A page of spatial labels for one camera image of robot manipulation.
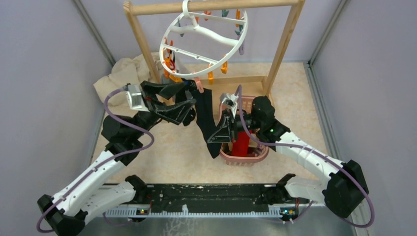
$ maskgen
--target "table surface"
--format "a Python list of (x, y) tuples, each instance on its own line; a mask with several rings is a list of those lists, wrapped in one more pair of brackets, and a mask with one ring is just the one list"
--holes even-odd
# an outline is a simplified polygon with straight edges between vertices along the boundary
[[(189, 70), (197, 70), (201, 65), (186, 66)], [(230, 63), (227, 75), (266, 75), (269, 68), (270, 63)], [(256, 89), (256, 86), (260, 87), (260, 83), (256, 84), (244, 85), (243, 95), (258, 95), (256, 91), (259, 89)], [(218, 86), (224, 92), (234, 92), (238, 84)], [(275, 117), (305, 142), (326, 153), (303, 64), (283, 63), (271, 95), (275, 103)], [(218, 102), (213, 104), (213, 107), (218, 108)], [(129, 107), (122, 105), (110, 107), (110, 110), (116, 115), (136, 114)], [(272, 150), (265, 160), (252, 167), (226, 165), (220, 156), (212, 159), (195, 122), (187, 127), (160, 123), (151, 133), (155, 137), (154, 145), (140, 152), (135, 160), (108, 182), (121, 182), (129, 175), (137, 175), (146, 183), (276, 183), (287, 173), (315, 178), (292, 159)], [(146, 145), (150, 138), (144, 135), (140, 141)], [(107, 140), (100, 135), (93, 160), (99, 156), (106, 144)]]

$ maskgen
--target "wooden drying rack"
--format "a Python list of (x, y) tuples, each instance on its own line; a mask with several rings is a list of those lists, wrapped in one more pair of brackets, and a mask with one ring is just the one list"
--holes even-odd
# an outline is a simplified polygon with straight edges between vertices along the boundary
[[(208, 80), (201, 79), (205, 88), (211, 89), (213, 104), (219, 104), (219, 97), (222, 93), (233, 93), (236, 91), (238, 84), (242, 84), (243, 95), (251, 96), (268, 96), (273, 104), (271, 97), (271, 87), (278, 73), (279, 66), (284, 58), (285, 51), (290, 43), (291, 36), (297, 24), (298, 17), (301, 13), (305, 0), (208, 0), (208, 1), (190, 1), (188, 10), (192, 12), (211, 11), (237, 8), (256, 8), (272, 6), (291, 6), (290, 13), (285, 23), (284, 30), (276, 49), (275, 57), (272, 61), (271, 69), (268, 75), (257, 76), (228, 76), (214, 79), (214, 84), (209, 85)], [(144, 59), (149, 67), (151, 76), (160, 83), (161, 78), (150, 53), (150, 48), (146, 36), (139, 23), (138, 17), (141, 15), (155, 15), (166, 13), (182, 13), (182, 1), (176, 3), (159, 3), (146, 5), (133, 5), (130, 1), (123, 4), (127, 20), (132, 27), (136, 41), (141, 48)], [(214, 109), (214, 117), (218, 117), (218, 109)]]

